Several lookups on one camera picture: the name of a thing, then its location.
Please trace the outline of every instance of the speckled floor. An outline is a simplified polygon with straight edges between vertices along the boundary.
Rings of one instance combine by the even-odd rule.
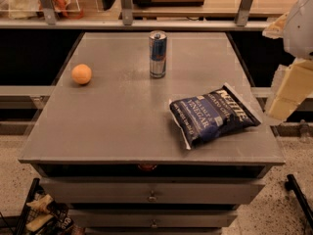
[[[0,212],[19,215],[32,179],[38,177],[28,164],[17,161],[25,140],[20,135],[0,135]],[[313,199],[313,140],[303,143],[298,137],[279,137],[287,163],[274,167],[265,176],[266,186],[248,206],[241,206],[239,216],[223,235],[308,235],[305,218],[293,191],[285,189],[287,175],[297,179],[308,202]]]

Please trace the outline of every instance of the silver and blue can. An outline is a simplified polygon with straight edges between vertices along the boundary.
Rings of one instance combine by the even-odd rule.
[[[164,31],[152,31],[149,37],[150,45],[150,75],[164,77],[166,73],[167,36]]]

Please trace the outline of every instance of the blue snack bag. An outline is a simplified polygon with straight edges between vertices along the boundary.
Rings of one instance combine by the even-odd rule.
[[[169,108],[188,150],[225,133],[261,123],[257,113],[227,83],[210,93],[171,102]]]

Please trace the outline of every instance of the drawer handle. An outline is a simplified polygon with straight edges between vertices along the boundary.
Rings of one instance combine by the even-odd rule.
[[[155,220],[153,220],[153,223],[151,224],[150,227],[153,228],[153,229],[157,229],[158,228],[157,227],[157,222]]]
[[[157,197],[155,196],[155,192],[151,191],[150,196],[147,198],[150,203],[154,203],[157,201]]]

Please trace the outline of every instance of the table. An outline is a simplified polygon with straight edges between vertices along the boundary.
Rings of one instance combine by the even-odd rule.
[[[224,33],[168,33],[161,79],[150,78],[148,35],[85,33],[19,160],[88,234],[220,234],[284,156],[266,124],[186,150],[170,99],[228,82],[262,112]],[[81,63],[93,70],[85,86],[70,78]]]
[[[194,7],[147,7],[134,5],[135,17],[234,17],[242,0],[205,0]],[[288,12],[297,0],[253,0],[249,16],[252,18],[278,17]]]

